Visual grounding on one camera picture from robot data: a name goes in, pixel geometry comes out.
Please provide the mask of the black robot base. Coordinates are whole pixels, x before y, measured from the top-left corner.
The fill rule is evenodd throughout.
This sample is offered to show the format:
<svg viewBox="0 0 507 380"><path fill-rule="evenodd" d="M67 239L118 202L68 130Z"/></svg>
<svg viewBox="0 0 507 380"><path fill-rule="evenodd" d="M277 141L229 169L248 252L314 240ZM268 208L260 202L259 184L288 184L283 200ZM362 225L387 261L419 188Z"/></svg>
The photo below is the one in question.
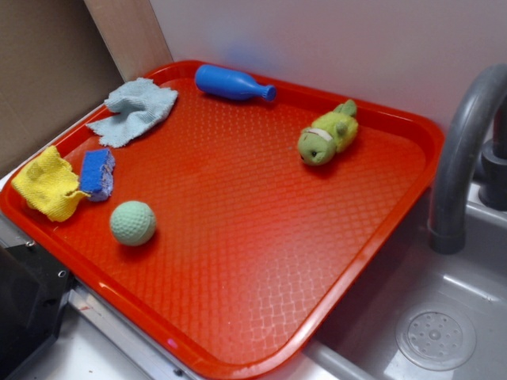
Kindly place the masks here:
<svg viewBox="0 0 507 380"><path fill-rule="evenodd" d="M13 379L59 337L71 271L38 244L1 248L1 378Z"/></svg>

